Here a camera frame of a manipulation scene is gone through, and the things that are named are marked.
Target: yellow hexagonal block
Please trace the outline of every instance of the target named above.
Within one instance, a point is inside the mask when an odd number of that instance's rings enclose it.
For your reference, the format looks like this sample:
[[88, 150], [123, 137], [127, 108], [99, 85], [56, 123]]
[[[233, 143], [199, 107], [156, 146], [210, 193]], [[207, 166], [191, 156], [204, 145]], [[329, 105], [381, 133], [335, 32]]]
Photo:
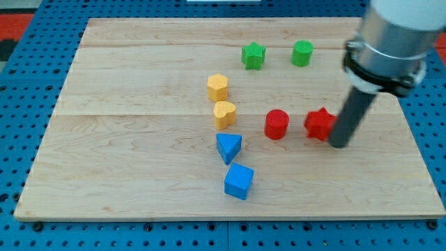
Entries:
[[214, 126], [217, 130], [223, 130], [236, 122], [235, 104], [227, 101], [219, 101], [214, 105]]
[[208, 78], [208, 97], [218, 102], [225, 101], [228, 98], [228, 78], [215, 74]]

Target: wooden board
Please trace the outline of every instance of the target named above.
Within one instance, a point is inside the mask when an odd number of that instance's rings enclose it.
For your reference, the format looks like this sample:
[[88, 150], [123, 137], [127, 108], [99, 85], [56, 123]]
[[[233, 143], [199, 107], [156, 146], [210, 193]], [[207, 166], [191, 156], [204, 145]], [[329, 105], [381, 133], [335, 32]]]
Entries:
[[[445, 209], [397, 99], [380, 95], [350, 146], [307, 139], [308, 111], [337, 113], [359, 19], [92, 19], [15, 211], [23, 221], [377, 220]], [[311, 40], [312, 62], [290, 63]], [[267, 46], [244, 70], [241, 47]], [[246, 201], [224, 194], [208, 76], [229, 78], [243, 135], [235, 162], [255, 170]], [[287, 136], [265, 115], [290, 114]]]

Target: toy block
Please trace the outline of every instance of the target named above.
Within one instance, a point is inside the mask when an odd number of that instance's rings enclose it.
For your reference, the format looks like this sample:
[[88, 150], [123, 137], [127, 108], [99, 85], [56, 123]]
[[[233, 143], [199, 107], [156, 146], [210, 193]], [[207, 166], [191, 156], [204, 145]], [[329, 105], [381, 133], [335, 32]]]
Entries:
[[228, 98], [228, 78], [215, 74], [208, 78], [208, 97], [217, 101], [225, 101]]
[[329, 114], [324, 107], [317, 112], [309, 112], [304, 124], [308, 130], [307, 137], [326, 141], [336, 119], [337, 117]]
[[217, 150], [220, 153], [224, 164], [229, 163], [235, 158], [242, 148], [242, 136], [226, 133], [217, 133]]
[[264, 130], [266, 137], [274, 140], [285, 137], [289, 122], [290, 117], [288, 114], [280, 109], [268, 112]]
[[266, 47], [251, 43], [242, 47], [242, 62], [245, 64], [245, 70], [260, 70], [265, 61]]
[[246, 200], [253, 176], [253, 169], [232, 163], [224, 179], [224, 193]]
[[299, 67], [308, 66], [312, 53], [313, 45], [309, 41], [300, 40], [294, 44], [291, 63]]
[[227, 101], [218, 101], [214, 105], [214, 126], [223, 130], [236, 122], [236, 105]]

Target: blue triangular block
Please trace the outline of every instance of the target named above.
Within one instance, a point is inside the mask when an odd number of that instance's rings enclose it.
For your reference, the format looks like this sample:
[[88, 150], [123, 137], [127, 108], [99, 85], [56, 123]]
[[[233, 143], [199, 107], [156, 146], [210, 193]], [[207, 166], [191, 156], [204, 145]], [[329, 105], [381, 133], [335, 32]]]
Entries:
[[241, 148], [241, 135], [217, 133], [217, 150], [222, 156], [224, 164], [229, 165]]

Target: red cylinder block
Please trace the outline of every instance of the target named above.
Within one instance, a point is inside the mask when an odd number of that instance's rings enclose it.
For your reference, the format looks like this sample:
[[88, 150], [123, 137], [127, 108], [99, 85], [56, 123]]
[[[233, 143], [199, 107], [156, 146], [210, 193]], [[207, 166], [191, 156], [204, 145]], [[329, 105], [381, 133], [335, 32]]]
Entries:
[[280, 109], [274, 109], [266, 114], [265, 135], [270, 139], [281, 139], [285, 137], [290, 117]]

